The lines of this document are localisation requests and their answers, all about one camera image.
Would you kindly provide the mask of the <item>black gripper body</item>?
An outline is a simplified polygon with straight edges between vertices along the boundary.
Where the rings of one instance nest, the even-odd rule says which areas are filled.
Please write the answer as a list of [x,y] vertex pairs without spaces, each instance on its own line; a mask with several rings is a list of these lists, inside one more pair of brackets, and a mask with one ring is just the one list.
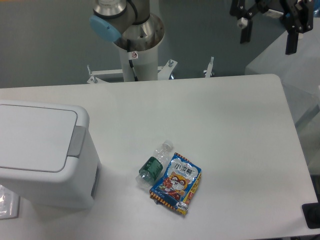
[[256,0],[246,9],[244,0],[233,0],[229,14],[251,20],[257,13],[279,18],[287,32],[304,34],[313,30],[314,2],[312,0]]

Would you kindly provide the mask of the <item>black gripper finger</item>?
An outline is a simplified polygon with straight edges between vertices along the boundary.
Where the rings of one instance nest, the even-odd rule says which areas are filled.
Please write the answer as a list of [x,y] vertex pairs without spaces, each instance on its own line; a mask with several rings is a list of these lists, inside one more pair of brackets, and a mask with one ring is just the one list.
[[290,30],[288,32],[287,41],[286,41],[286,49],[285,49],[286,55],[292,55],[297,52],[298,40],[299,40],[299,33],[296,32],[295,30]]
[[241,36],[240,36],[241,44],[246,44],[251,41],[252,27],[253,27],[253,20],[249,19],[247,26],[241,30]]

